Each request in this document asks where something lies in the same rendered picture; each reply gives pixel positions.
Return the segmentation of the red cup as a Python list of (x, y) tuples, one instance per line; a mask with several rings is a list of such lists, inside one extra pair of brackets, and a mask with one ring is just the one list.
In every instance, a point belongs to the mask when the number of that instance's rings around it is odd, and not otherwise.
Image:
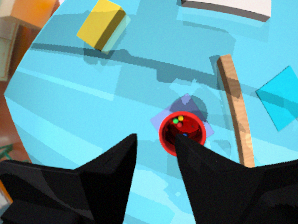
[[(178, 119), (178, 116), (184, 116), (184, 121), (178, 120), (178, 123), (182, 123), (182, 128), (178, 128), (177, 124), (173, 123), (173, 119)], [(174, 147), (176, 133), (188, 133), (189, 139), (197, 141), (200, 145), (204, 145), (206, 141), (204, 121), (190, 112), (174, 112), (172, 115), (166, 116), (158, 128), (158, 140), (160, 140), (162, 148), (172, 156), (177, 156), (176, 147)]]

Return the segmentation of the tan wooden bar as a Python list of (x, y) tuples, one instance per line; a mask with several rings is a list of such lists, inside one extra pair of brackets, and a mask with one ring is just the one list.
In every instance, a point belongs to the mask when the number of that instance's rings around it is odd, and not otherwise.
[(218, 69), (220, 69), (223, 87), (225, 87), (231, 119), (233, 119), (239, 164), (253, 168), (255, 167), (255, 164), (253, 144), (251, 144), (249, 119), (247, 119), (245, 101), (243, 101), (241, 88), (239, 88), (237, 71), (235, 71), (230, 53), (218, 57), (217, 64)]

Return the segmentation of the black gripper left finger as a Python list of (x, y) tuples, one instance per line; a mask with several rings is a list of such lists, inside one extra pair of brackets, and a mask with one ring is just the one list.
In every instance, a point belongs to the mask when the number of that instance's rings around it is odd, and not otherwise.
[(85, 224), (122, 224), (137, 148), (138, 135), (132, 133), (76, 169), (3, 160), (0, 181), (13, 201), (80, 214)]

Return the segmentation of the yellow block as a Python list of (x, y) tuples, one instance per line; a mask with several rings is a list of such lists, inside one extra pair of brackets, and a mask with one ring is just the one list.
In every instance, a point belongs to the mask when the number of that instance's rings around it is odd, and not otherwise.
[(126, 12), (117, 4), (108, 0), (98, 0), (77, 36), (101, 51), (125, 15)]

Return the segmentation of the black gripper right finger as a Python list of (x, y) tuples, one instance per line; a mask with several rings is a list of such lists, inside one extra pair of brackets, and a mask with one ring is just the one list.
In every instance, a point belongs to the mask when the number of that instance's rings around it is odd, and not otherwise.
[(176, 133), (177, 165), (196, 224), (245, 224), (267, 190), (298, 183), (298, 160), (245, 167)]

